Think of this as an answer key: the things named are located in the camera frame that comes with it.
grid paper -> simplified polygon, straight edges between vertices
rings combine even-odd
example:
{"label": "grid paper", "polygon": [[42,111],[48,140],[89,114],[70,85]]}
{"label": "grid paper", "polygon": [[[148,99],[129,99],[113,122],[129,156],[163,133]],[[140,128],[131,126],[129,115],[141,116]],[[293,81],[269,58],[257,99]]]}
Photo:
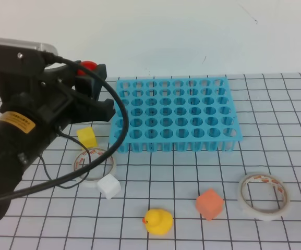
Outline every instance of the grid paper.
{"label": "grid paper", "polygon": [[[122,185],[116,197],[108,201],[97,190],[80,185],[14,200],[0,221],[0,249],[301,249],[301,74],[227,77],[244,136],[231,153],[115,154],[116,177]],[[108,80],[115,85],[116,79]],[[100,99],[106,98],[110,95],[103,91]],[[73,124],[64,132],[76,137],[76,131],[87,126],[94,128],[99,146],[107,148],[107,122]],[[57,138],[43,153],[51,176],[70,172],[79,151],[73,142]],[[99,170],[102,175],[108,171],[106,165]],[[286,183],[292,200],[288,215],[264,222],[242,213],[238,182],[256,171]],[[46,180],[36,160],[17,189]],[[209,188],[225,200],[223,212],[212,221],[195,209],[195,199]],[[254,183],[246,191],[253,206],[281,206],[267,185]],[[141,218],[149,208],[173,214],[174,226],[167,235],[146,232]]]}

masking tape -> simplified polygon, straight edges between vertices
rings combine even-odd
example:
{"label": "masking tape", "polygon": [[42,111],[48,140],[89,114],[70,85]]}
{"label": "masking tape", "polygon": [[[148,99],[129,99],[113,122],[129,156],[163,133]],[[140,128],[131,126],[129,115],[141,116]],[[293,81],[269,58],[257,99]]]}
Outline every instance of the masking tape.
{"label": "masking tape", "polygon": [[[252,208],[243,197],[243,188],[249,182],[264,182],[274,186],[275,190],[280,193],[283,198],[283,206],[280,209],[271,210]],[[281,216],[286,215],[290,208],[290,197],[284,184],[276,177],[265,173],[253,173],[244,176],[244,178],[239,182],[237,199],[244,213],[263,221],[278,219]]]}
{"label": "masking tape", "polygon": [[[103,155],[106,152],[106,150],[98,148],[98,147],[89,148],[88,150],[89,150],[91,156],[98,155],[98,157]],[[83,163],[85,162],[85,160],[88,160],[88,159],[89,159],[89,156],[88,156],[88,153],[86,151],[83,151],[82,153],[80,153],[74,161],[73,170],[76,171],[76,170],[80,169],[83,166]],[[110,171],[107,174],[110,173],[111,175],[114,176],[114,174],[116,172],[116,168],[117,168],[117,163],[115,162],[115,159],[113,158],[112,155],[107,159],[107,161],[110,161],[110,163],[112,165]],[[77,181],[80,181],[81,179],[83,179],[84,176],[85,176],[85,174],[82,175],[81,177],[76,178]],[[90,187],[90,188],[96,188],[97,187],[97,182],[100,179],[102,179],[102,177],[101,178],[90,178],[88,176],[81,184],[83,184],[87,187]]]}

orange cube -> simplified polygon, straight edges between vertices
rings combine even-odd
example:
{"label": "orange cube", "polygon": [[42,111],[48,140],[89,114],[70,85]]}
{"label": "orange cube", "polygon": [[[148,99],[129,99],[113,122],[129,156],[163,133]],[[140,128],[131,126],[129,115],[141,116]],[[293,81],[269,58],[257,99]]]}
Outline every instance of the orange cube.
{"label": "orange cube", "polygon": [[213,189],[208,189],[197,198],[196,208],[207,220],[212,220],[222,212],[223,204],[224,200]]}

yellow cube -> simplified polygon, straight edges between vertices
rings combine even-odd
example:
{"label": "yellow cube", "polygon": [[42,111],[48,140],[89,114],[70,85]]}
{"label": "yellow cube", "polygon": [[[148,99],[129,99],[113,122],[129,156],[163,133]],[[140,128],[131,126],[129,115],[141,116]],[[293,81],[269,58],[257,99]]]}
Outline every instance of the yellow cube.
{"label": "yellow cube", "polygon": [[97,147],[97,140],[92,127],[77,130],[78,140],[86,147]]}

red button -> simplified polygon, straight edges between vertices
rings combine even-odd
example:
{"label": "red button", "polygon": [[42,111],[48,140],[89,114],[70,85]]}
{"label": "red button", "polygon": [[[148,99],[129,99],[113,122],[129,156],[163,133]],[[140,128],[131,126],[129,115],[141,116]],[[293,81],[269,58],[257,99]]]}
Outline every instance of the red button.
{"label": "red button", "polygon": [[[81,62],[81,65],[86,67],[87,69],[89,70],[94,70],[96,67],[97,67],[97,64],[95,62],[92,62],[92,61],[83,61]],[[77,75],[78,76],[85,76],[85,72],[82,71],[82,70],[77,70]]]}

